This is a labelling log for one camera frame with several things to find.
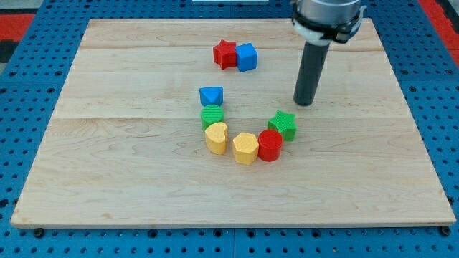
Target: wood grain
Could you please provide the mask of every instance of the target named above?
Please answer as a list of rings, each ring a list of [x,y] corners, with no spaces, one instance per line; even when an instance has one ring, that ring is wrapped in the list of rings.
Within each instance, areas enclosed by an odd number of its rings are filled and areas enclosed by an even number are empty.
[[[259,67],[212,63],[220,39]],[[373,24],[292,101],[304,41],[285,19],[92,20],[11,222],[21,228],[440,226],[454,214]],[[297,115],[280,159],[209,152],[199,88],[224,87],[229,139]]]

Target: blue cube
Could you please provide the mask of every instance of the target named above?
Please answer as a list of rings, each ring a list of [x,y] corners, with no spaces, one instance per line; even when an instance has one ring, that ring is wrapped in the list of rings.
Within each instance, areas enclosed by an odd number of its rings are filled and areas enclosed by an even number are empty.
[[[202,87],[199,89],[199,98],[203,106],[223,103],[223,87]]]
[[[257,50],[252,43],[242,44],[236,47],[237,68],[240,72],[257,68]]]

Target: blue triangular prism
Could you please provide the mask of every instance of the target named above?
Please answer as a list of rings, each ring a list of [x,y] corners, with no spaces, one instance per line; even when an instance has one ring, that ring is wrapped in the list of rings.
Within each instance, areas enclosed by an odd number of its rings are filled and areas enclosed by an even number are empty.
[[[199,89],[199,96],[203,106],[220,106],[223,103],[223,87],[202,87]]]

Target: toy block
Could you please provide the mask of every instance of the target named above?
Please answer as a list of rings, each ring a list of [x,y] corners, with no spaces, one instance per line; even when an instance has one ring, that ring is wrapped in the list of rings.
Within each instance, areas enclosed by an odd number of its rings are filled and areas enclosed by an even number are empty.
[[[227,124],[218,122],[211,124],[205,131],[206,145],[215,154],[222,155],[227,150]]]
[[[223,69],[227,67],[235,67],[237,65],[236,42],[227,42],[221,40],[214,47],[214,62],[219,64]]]
[[[258,157],[258,140],[251,133],[240,133],[232,140],[232,153],[238,163],[250,165]]]
[[[293,141],[296,133],[295,114],[278,110],[275,117],[269,120],[268,129],[278,131],[286,141]]]
[[[273,129],[267,129],[258,136],[258,157],[264,161],[275,161],[280,157],[282,135]]]
[[[205,106],[201,111],[202,130],[205,131],[211,124],[223,121],[223,109],[217,105]]]
[[[202,87],[199,89],[199,98],[203,106],[220,106],[223,104],[223,87]]]
[[[237,68],[240,72],[257,68],[257,50],[252,43],[243,44],[236,47]]]

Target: red cylinder block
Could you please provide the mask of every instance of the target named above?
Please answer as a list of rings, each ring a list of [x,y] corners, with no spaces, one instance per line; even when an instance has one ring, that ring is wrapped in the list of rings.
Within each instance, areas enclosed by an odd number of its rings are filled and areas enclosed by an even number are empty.
[[[273,129],[267,129],[258,136],[258,157],[264,161],[275,161],[280,156],[282,148],[282,135]]]

